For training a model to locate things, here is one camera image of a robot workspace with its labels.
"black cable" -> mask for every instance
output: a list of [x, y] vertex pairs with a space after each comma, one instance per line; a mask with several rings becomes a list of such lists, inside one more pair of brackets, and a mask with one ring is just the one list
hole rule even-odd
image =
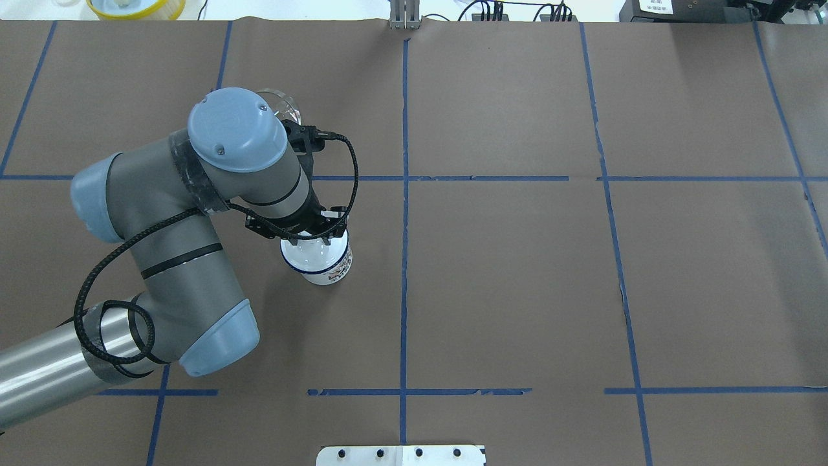
[[317, 240], [322, 237], [326, 237], [331, 232], [335, 231], [337, 228], [342, 226], [346, 221], [348, 221], [348, 215], [351, 213], [351, 208], [354, 207], [354, 201], [357, 197], [357, 187], [359, 187], [359, 165], [357, 164], [357, 154], [354, 152], [354, 146], [351, 145], [351, 142], [343, 136], [342, 134], [337, 133], [328, 133], [330, 136], [329, 139], [342, 141], [343, 143], [348, 145], [348, 150], [351, 152], [351, 161], [354, 163], [354, 188], [351, 191], [351, 198], [348, 201], [348, 205], [345, 207], [344, 212], [342, 212], [342, 216], [328, 228], [327, 230], [317, 233], [316, 235], [297, 235], [296, 233], [291, 233], [290, 231], [284, 230], [270, 221], [270, 219], [260, 216], [252, 209], [248, 209], [245, 206], [240, 206], [239, 204], [233, 204], [232, 202], [228, 202], [228, 207], [235, 211], [240, 211], [244, 214], [247, 214], [254, 219], [262, 222], [267, 228], [271, 229], [275, 232], [279, 237], [284, 238], [286, 240]]
[[204, 4], [204, 5], [201, 5], [201, 9], [199, 10], [199, 16], [198, 16], [198, 17], [196, 17], [196, 19], [195, 19], [196, 21], [200, 21], [200, 20], [201, 20], [201, 13], [203, 13], [203, 12], [204, 12], [204, 10], [205, 10], [205, 8], [207, 8], [207, 2], [209, 2], [209, 0], [205, 0], [205, 4]]
[[138, 306], [135, 303], [128, 303], [125, 301], [105, 301], [103, 303], [103, 308], [101, 309], [101, 315], [106, 312], [109, 308], [126, 308], [132, 310], [134, 313], [141, 316], [144, 323], [147, 325], [147, 341], [143, 344], [143, 347], [138, 349], [138, 354], [135, 356], [130, 357], [120, 357], [115, 356], [105, 349], [99, 347], [98, 345], [94, 344], [91, 339], [89, 339], [89, 335], [86, 333], [86, 328], [84, 326], [84, 306], [86, 304], [86, 297], [89, 295], [89, 290], [92, 289], [92, 284], [95, 282], [95, 279], [98, 278], [101, 272], [104, 271], [104, 268], [112, 263], [113, 260], [116, 260], [118, 256], [126, 252], [129, 248], [133, 247], [138, 241], [143, 240], [147, 236], [155, 233], [156, 231], [161, 230], [162, 228], [167, 228], [170, 225], [173, 225], [179, 221], [184, 220], [185, 218], [198, 215], [201, 211], [192, 208], [187, 211], [183, 211], [179, 214], [176, 214], [166, 220], [159, 221], [153, 226], [141, 231], [137, 235], [133, 236], [132, 238], [124, 241], [122, 245], [116, 248], [114, 251], [109, 253], [106, 257], [103, 258], [97, 265], [92, 268], [92, 271], [89, 272], [89, 275], [86, 276], [86, 280], [84, 280], [84, 284], [80, 285], [80, 291], [78, 292], [78, 298], [75, 300], [75, 313], [72, 316], [72, 320], [75, 324], [75, 334], [78, 336], [78, 340], [80, 341], [80, 346], [83, 347], [86, 351], [92, 353], [93, 356], [97, 357], [98, 359], [103, 359], [106, 362], [112, 364], [132, 364], [134, 362], [141, 361], [143, 358], [147, 357], [150, 352], [152, 351], [152, 346], [155, 344], [155, 325], [152, 323], [152, 318], [150, 317], [149, 313], [146, 309]]
[[451, 20], [449, 18], [444, 17], [443, 15], [438, 15], [437, 13], [427, 14], [424, 17], [441, 17], [441, 18], [445, 19], [446, 21], [451, 22]]
[[549, 20], [554, 21], [554, 22], [560, 22], [561, 21], [561, 14], [564, 12], [564, 8], [566, 8], [566, 5], [563, 3], [563, 1], [558, 3], [558, 8], [555, 9], [555, 11], [552, 15], [553, 17], [549, 18]]
[[[469, 11], [469, 8], [471, 8], [472, 5], [474, 5], [476, 3], [482, 3], [486, 7], [487, 14], [491, 14], [492, 10], [491, 10], [491, 7], [489, 6], [489, 2], [487, 0], [474, 0], [472, 3], [469, 3], [468, 5], [466, 5], [466, 8], [464, 8], [463, 12], [460, 13], [460, 17], [457, 18], [457, 21], [462, 20], [463, 15], [465, 15], [465, 13], [467, 11]], [[483, 19], [483, 7], [480, 8], [480, 19]]]
[[551, 19], [551, 15], [553, 15], [555, 13], [555, 5], [552, 5], [551, 3], [546, 3], [542, 7], [537, 9], [537, 13], [535, 13], [535, 17], [532, 18], [532, 22], [537, 21], [538, 17], [541, 16], [541, 12], [543, 11], [543, 8], [546, 8], [546, 7], [549, 7], [549, 9], [551, 10], [549, 12], [549, 15], [550, 15], [549, 18]]
[[546, 3], [528, 3], [528, 2], [505, 2], [504, 1], [504, 2], [501, 2], [501, 3], [507, 3], [508, 5], [529, 5], [531, 7], [542, 7], [542, 6], [546, 5]]

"silver metal tube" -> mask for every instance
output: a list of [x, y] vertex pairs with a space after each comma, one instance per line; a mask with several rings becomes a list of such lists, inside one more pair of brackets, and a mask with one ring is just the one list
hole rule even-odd
[[[106, 312], [101, 320], [101, 335], [112, 354], [138, 353], [125, 309]], [[0, 351], [0, 431], [109, 386], [134, 380], [100, 360], [96, 362], [101, 366], [93, 370], [88, 363], [90, 357], [84, 354], [71, 323]], [[156, 367], [159, 366], [144, 359], [124, 368], [143, 373]]]

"black electronic device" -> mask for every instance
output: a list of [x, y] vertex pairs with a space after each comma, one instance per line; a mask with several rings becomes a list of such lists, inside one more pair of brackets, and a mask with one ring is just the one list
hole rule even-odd
[[731, 6], [728, 0], [627, 0], [620, 22], [750, 22], [751, 8]]

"blue tape line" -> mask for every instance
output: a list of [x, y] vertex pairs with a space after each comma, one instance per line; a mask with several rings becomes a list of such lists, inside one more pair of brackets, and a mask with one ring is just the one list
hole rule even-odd
[[218, 396], [218, 390], [179, 388], [167, 390], [165, 396]]
[[227, 64], [227, 50], [230, 48], [230, 33], [233, 31], [233, 22], [227, 22], [227, 31], [224, 33], [224, 49], [221, 52], [221, 65], [219, 65], [219, 78], [215, 81], [215, 88], [221, 89], [224, 82], [224, 65]]
[[759, 60], [762, 62], [762, 68], [765, 71], [765, 78], [768, 80], [768, 88], [770, 89], [771, 96], [773, 97], [773, 104], [776, 105], [777, 114], [779, 114], [779, 121], [782, 122], [782, 130], [785, 132], [787, 146], [789, 149], [791, 149], [793, 162], [797, 166], [797, 173], [799, 174], [799, 178], [802, 181], [802, 190], [805, 192], [805, 198], [808, 201], [808, 207], [811, 208], [811, 218], [814, 221], [814, 226], [816, 227], [816, 233], [820, 238], [820, 243], [822, 243], [822, 253], [828, 260], [828, 242], [826, 242], [826, 234], [822, 230], [820, 216], [816, 212], [814, 200], [811, 196], [811, 189], [808, 187], [808, 181], [805, 178], [805, 172], [802, 170], [802, 163], [800, 163], [799, 161], [799, 154], [797, 153], [797, 148], [793, 144], [791, 131], [788, 128], [787, 120], [785, 119], [785, 112], [782, 111], [782, 104], [779, 103], [779, 97], [776, 92], [776, 86], [773, 85], [773, 78], [771, 78], [771, 71], [770, 68], [768, 68], [768, 61], [765, 59], [765, 50], [762, 46], [762, 37], [759, 34], [759, 26], [758, 23], [756, 23], [756, 21], [753, 22], [753, 35], [756, 37], [756, 47], [759, 50]]
[[26, 114], [26, 107], [29, 106], [29, 99], [31, 98], [31, 93], [35, 90], [35, 83], [37, 82], [37, 76], [41, 73], [41, 68], [43, 67], [43, 62], [46, 60], [46, 53], [49, 51], [49, 45], [51, 45], [52, 37], [55, 36], [55, 29], [57, 28], [57, 21], [53, 21], [51, 27], [49, 28], [49, 35], [46, 36], [46, 43], [43, 44], [43, 50], [41, 51], [41, 58], [37, 61], [37, 67], [35, 67], [35, 73], [31, 76], [31, 81], [29, 81], [29, 89], [26, 91], [26, 97], [23, 98], [23, 104], [20, 106], [20, 112], [17, 113], [17, 121], [14, 122], [14, 128], [12, 128], [12, 136], [8, 139], [8, 145], [6, 146], [6, 152], [2, 156], [2, 162], [0, 162], [0, 176], [6, 172], [6, 165], [8, 165], [8, 159], [12, 156], [12, 149], [14, 148], [14, 141], [17, 139], [17, 131], [20, 130], [20, 125], [23, 123], [23, 115]]
[[592, 119], [595, 124], [595, 143], [598, 146], [598, 154], [601, 161], [601, 176], [604, 184], [604, 197], [607, 203], [607, 215], [609, 216], [609, 230], [613, 237], [613, 250], [615, 253], [615, 268], [618, 272], [619, 287], [621, 289], [621, 301], [623, 304], [623, 315], [627, 322], [627, 345], [629, 347], [629, 359], [633, 367], [633, 382], [636, 389], [636, 402], [638, 403], [638, 421], [641, 424], [641, 438], [644, 446], [644, 460], [647, 466], [652, 466], [652, 451], [650, 449], [650, 434], [647, 428], [647, 414], [644, 411], [644, 396], [641, 393], [641, 376], [638, 372], [638, 357], [635, 350], [635, 337], [633, 336], [633, 320], [630, 318], [629, 301], [627, 298], [627, 285], [623, 275], [623, 264], [621, 263], [621, 248], [619, 246], [618, 231], [615, 228], [615, 213], [613, 212], [612, 196], [609, 192], [609, 181], [607, 173], [607, 162], [604, 157], [604, 145], [601, 143], [601, 135], [598, 132], [598, 106], [595, 103], [595, 88], [592, 82], [592, 70], [590, 69], [590, 53], [586, 45], [586, 31], [584, 23], [578, 23], [580, 27], [581, 47], [584, 49], [584, 67], [586, 69], [586, 84], [590, 90], [590, 105], [592, 107]]
[[98, 393], [98, 396], [158, 396], [155, 388], [110, 388]]
[[[158, 396], [156, 388], [110, 388], [99, 392], [98, 396]], [[203, 389], [169, 389], [164, 396], [218, 396], [218, 390]]]
[[522, 396], [531, 388], [409, 388], [410, 396]]
[[158, 404], [156, 405], [156, 417], [152, 422], [152, 435], [150, 436], [150, 448], [147, 451], [147, 466], [152, 466], [155, 460], [155, 449], [158, 445], [158, 433], [161, 431], [161, 415], [164, 412], [164, 397], [166, 396], [166, 383], [170, 379], [170, 366], [164, 366], [161, 374], [161, 386], [158, 388]]
[[799, 177], [606, 177], [611, 182], [798, 182]]
[[399, 396], [397, 388], [324, 388], [308, 390], [308, 396]]
[[[344, 176], [337, 176], [337, 175], [314, 175], [313, 180], [316, 181], [324, 181], [324, 182], [352, 182], [354, 180], [353, 175], [344, 175]], [[400, 182], [402, 181], [401, 176], [395, 175], [360, 175], [359, 180], [361, 182]]]
[[400, 300], [400, 445], [407, 442], [408, 377], [408, 41], [402, 42], [402, 292]]
[[[828, 393], [817, 386], [654, 386], [641, 389], [644, 395], [709, 395], [729, 393]], [[634, 388], [605, 388], [605, 395], [635, 395]]]
[[538, 177], [523, 177], [523, 176], [479, 176], [479, 175], [463, 175], [463, 176], [414, 176], [409, 178], [413, 182], [568, 182], [569, 177], [561, 176], [538, 176]]
[[75, 175], [2, 175], [3, 180], [70, 180]]
[[[353, 176], [348, 175], [319, 175], [313, 177], [314, 181], [327, 182], [349, 182], [353, 181]], [[398, 175], [364, 175], [360, 176], [361, 182], [400, 182], [405, 181], [405, 176]], [[409, 182], [568, 182], [567, 176], [539, 176], [539, 177], [522, 177], [522, 176], [479, 176], [479, 175], [438, 175], [438, 176], [409, 176]]]
[[[407, 388], [406, 396], [522, 396], [531, 388]], [[308, 396], [399, 396], [396, 388], [324, 388], [308, 390]]]

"white label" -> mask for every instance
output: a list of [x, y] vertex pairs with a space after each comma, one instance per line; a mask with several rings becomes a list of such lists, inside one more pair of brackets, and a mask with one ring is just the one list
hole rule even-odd
[[672, 0], [638, 0], [643, 12], [672, 15]]

